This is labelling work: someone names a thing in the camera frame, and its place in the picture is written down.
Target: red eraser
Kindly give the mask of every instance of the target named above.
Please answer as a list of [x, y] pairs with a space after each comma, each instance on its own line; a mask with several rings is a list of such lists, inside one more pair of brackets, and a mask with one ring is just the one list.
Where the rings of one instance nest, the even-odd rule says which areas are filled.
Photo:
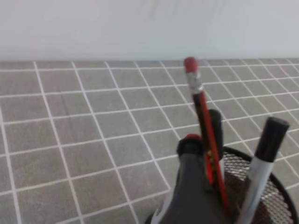
[[198, 65], [197, 61], [195, 60], [194, 57], [188, 57], [184, 60], [184, 66], [186, 72], [197, 72], [198, 70]]

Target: black marker cap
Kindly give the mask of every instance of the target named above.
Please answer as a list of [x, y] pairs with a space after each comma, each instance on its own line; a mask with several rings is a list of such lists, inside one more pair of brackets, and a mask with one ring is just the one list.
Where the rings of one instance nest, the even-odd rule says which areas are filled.
[[255, 157], [266, 162], [274, 162], [289, 126], [282, 119], [269, 117], [257, 145]]
[[223, 158], [223, 131], [221, 113], [218, 110], [210, 109], [211, 123], [215, 136], [216, 146], [218, 150], [219, 160]]

